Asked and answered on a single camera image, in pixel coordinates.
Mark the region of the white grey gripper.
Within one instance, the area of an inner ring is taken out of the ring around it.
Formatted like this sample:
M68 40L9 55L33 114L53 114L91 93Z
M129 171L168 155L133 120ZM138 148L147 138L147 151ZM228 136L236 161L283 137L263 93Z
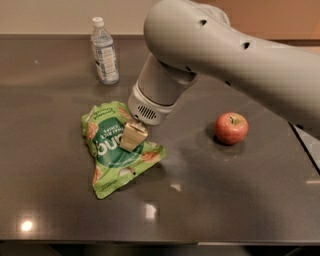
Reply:
M132 116L141 121L128 121L121 137L120 147L132 152L148 136L148 131L144 124L151 126L162 124L172 112L173 105L164 106L152 102L142 93L138 84L135 84L128 99L128 108Z

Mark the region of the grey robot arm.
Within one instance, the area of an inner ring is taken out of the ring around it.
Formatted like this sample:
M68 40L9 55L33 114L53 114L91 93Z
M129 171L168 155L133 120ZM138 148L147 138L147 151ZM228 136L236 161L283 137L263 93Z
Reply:
M132 88L132 116L159 125L201 74L320 136L320 55L243 34L219 8L160 0L144 21L150 54Z

